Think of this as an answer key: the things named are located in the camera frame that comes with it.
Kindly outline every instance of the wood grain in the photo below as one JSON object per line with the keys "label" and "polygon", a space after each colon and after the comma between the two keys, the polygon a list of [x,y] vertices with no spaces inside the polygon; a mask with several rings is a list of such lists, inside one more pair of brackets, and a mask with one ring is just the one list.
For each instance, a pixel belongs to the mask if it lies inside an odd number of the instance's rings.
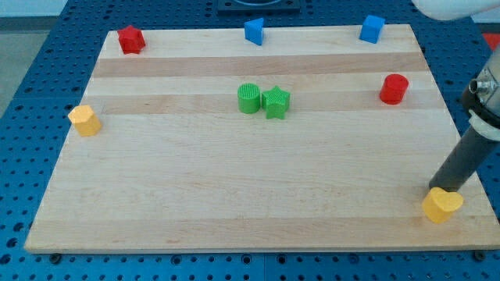
{"label": "wood grain", "polygon": [[[25,248],[34,253],[492,249],[500,226],[474,174],[443,224],[420,207],[459,135],[411,28],[110,32],[82,100],[102,130],[70,129]],[[410,80],[403,103],[384,78]],[[285,120],[238,112],[243,83],[291,92]]]}

